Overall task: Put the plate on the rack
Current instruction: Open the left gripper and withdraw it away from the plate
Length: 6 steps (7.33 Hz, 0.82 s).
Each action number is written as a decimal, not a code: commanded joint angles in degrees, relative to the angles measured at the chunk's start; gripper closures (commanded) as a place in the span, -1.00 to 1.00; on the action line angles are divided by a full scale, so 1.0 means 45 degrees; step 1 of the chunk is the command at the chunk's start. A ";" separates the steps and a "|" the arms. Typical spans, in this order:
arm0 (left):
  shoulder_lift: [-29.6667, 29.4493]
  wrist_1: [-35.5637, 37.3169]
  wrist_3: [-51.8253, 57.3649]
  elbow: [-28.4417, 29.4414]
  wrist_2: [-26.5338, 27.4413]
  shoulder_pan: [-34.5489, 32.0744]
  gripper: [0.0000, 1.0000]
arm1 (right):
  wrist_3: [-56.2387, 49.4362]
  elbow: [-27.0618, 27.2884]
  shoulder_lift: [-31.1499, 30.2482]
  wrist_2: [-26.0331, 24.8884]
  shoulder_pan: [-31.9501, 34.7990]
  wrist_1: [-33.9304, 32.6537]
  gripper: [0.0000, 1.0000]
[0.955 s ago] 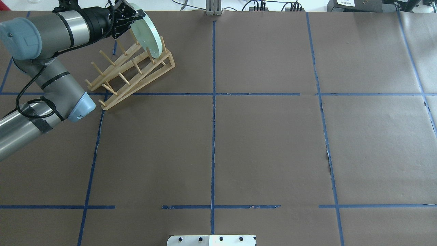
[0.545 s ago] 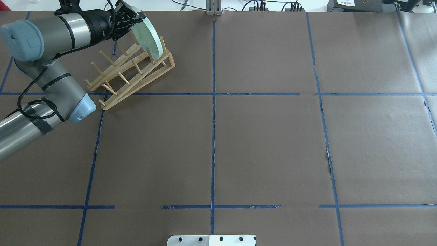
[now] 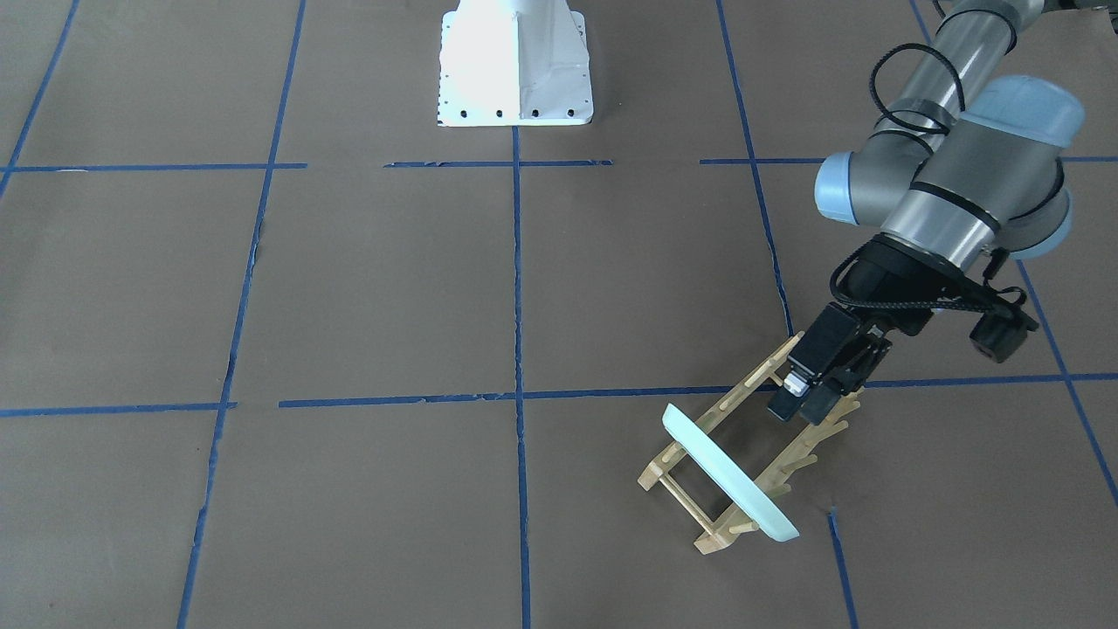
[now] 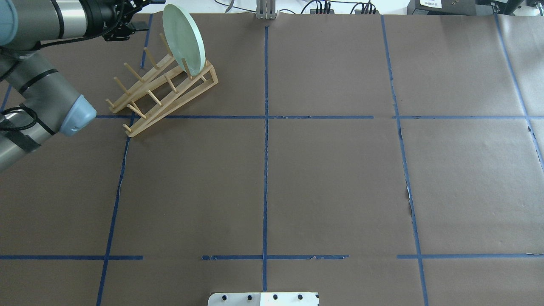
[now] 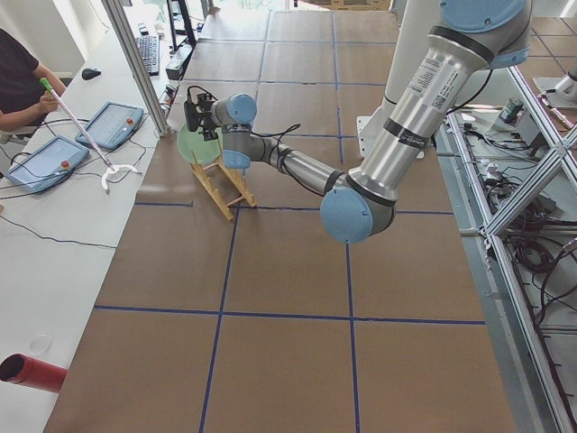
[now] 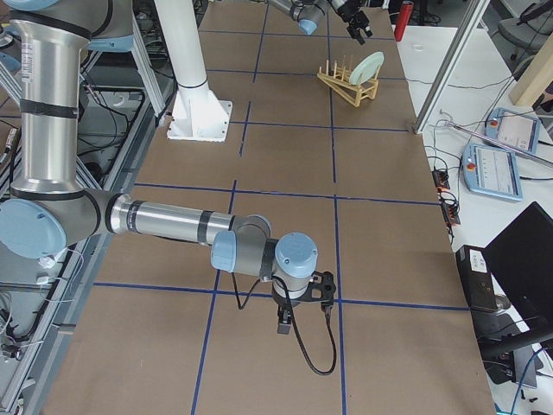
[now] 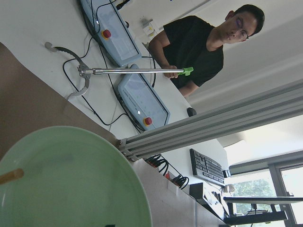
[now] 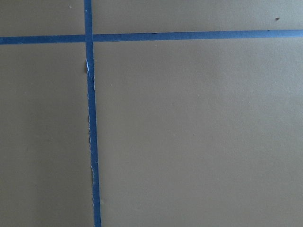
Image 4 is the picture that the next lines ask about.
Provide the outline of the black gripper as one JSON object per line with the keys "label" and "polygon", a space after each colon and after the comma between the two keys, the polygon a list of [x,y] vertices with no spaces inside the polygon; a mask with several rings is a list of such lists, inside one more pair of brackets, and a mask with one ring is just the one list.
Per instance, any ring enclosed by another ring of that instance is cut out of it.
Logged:
{"label": "black gripper", "polygon": [[144,21],[129,23],[131,10],[165,3],[165,0],[84,0],[83,10],[87,20],[84,36],[103,36],[105,41],[126,41],[136,32],[149,30],[148,23]]}

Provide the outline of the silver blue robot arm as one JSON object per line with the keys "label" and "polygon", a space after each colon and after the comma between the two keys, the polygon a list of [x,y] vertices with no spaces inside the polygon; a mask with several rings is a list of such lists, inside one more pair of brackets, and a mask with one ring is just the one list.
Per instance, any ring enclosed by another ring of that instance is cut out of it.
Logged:
{"label": "silver blue robot arm", "polygon": [[1,112],[0,168],[57,133],[73,136],[97,112],[40,50],[103,37],[126,41],[147,27],[131,20],[157,0],[2,0],[1,80],[25,102]]}

